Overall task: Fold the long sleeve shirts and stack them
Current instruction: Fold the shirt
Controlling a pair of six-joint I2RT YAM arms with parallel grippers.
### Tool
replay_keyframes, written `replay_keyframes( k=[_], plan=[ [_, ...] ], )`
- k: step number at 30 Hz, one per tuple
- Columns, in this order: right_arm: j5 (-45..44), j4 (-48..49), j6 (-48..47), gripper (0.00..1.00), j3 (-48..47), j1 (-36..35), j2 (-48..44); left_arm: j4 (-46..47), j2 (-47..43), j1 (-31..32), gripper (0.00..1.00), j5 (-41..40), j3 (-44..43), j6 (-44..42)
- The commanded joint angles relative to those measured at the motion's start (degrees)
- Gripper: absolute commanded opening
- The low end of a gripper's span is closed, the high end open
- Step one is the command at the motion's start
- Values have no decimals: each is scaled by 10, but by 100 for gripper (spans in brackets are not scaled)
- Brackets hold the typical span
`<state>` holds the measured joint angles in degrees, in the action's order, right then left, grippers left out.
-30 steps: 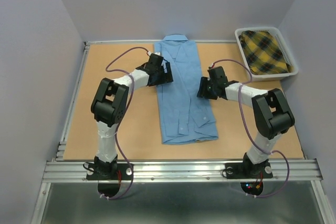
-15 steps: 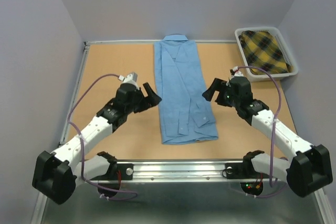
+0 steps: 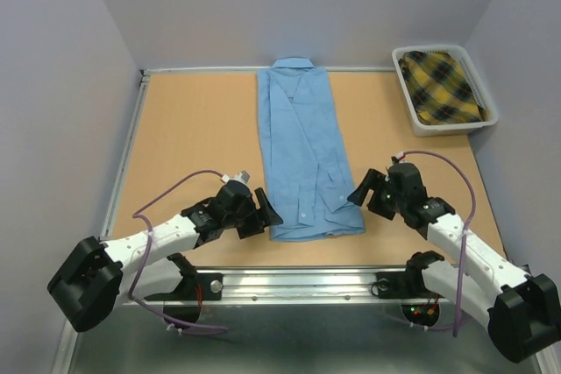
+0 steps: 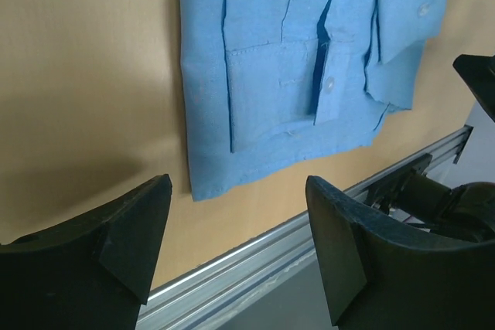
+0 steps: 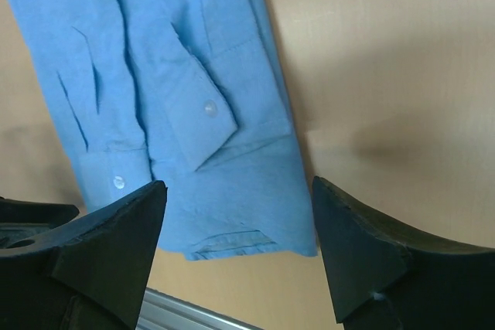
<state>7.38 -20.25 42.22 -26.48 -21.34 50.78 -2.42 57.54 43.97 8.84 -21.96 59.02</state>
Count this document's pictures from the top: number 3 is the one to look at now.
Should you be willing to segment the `light blue long sleeve shirt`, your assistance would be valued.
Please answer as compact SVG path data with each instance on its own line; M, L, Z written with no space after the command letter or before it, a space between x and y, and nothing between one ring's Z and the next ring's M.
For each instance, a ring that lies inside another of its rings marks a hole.
M327 71L285 58L257 73L258 131L266 192L283 222L275 242L361 234L355 186Z

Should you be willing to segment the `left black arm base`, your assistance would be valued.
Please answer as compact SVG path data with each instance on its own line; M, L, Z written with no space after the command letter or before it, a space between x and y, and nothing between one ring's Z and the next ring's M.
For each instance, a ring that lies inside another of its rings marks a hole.
M184 276L178 286L169 293L155 293L147 301L219 301L222 299L224 275L221 272L198 272Z

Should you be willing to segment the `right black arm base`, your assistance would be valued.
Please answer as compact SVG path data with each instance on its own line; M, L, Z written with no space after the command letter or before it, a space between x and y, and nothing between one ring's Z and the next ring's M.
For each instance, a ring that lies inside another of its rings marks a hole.
M375 272L371 294L382 300L422 298L423 292L405 271Z

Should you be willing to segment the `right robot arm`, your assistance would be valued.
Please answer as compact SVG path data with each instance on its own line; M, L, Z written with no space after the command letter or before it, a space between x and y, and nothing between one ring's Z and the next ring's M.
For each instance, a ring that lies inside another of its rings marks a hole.
M386 173L369 170L348 200L388 220L401 216L439 249L415 253L399 272L377 272L373 288L379 298L445 298L485 328L513 363L559 342L555 283L508 262L468 229L450 204L428 195L414 164L394 162Z

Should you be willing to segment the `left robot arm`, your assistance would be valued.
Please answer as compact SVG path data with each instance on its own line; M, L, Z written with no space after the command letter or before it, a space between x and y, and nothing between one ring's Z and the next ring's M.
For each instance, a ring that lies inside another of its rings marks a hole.
M281 225L263 189L228 180L218 193L162 224L117 240L90 236L70 252L47 285L75 331L91 330L127 302L203 297L196 268L184 257L227 229L245 239Z

